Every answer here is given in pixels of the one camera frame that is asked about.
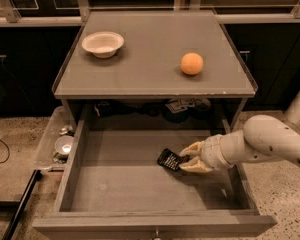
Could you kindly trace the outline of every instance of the black cabinet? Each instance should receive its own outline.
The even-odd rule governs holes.
[[[300,89],[300,24],[226,27],[259,86],[245,110],[286,109]]]
[[[0,28],[0,116],[50,116],[52,84],[79,27]]]

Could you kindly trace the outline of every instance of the table top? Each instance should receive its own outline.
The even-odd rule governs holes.
[[[107,59],[81,47],[98,31],[124,45]],[[196,76],[181,72],[183,55],[202,56]],[[211,11],[91,12],[56,88],[61,99],[253,97],[255,88]]]

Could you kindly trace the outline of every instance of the black remote control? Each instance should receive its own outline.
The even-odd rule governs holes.
[[[159,156],[158,164],[170,170],[178,171],[180,169],[179,164],[188,162],[189,159],[190,156],[188,155],[180,157],[176,153],[172,152],[170,149],[166,148],[162,151],[161,155]]]

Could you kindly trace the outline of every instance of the white bowl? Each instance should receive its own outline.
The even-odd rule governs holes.
[[[124,39],[114,32],[96,32],[83,39],[82,48],[98,58],[109,58],[123,45]]]
[[[72,136],[59,137],[55,143],[55,149],[61,155],[68,155],[71,151],[72,142]]]

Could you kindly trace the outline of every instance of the black cable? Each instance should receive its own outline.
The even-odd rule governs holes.
[[[10,149],[9,149],[8,145],[7,145],[4,141],[0,140],[0,142],[7,148],[7,151],[8,151],[8,156],[7,156],[7,158],[6,158],[5,160],[3,160],[3,161],[0,161],[0,164],[3,164],[3,163],[5,163],[5,162],[7,162],[8,159],[9,159],[9,157],[10,157]]]

